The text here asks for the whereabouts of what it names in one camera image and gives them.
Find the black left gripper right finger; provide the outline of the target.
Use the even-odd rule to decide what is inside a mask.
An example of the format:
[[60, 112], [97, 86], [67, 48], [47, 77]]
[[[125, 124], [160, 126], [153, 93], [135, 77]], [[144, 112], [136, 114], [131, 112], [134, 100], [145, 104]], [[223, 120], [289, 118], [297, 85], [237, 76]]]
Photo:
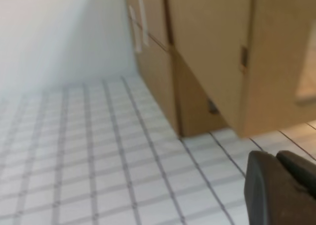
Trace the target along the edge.
[[276, 158], [286, 170], [304, 186], [309, 194], [316, 197], [316, 165], [307, 159], [291, 152], [279, 151]]

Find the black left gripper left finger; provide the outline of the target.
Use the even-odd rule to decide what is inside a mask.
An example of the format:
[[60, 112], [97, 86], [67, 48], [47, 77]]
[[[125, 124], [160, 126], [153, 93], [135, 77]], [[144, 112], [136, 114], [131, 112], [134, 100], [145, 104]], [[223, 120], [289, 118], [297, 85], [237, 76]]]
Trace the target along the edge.
[[316, 223], [316, 198], [267, 152], [249, 153], [244, 197], [251, 225]]

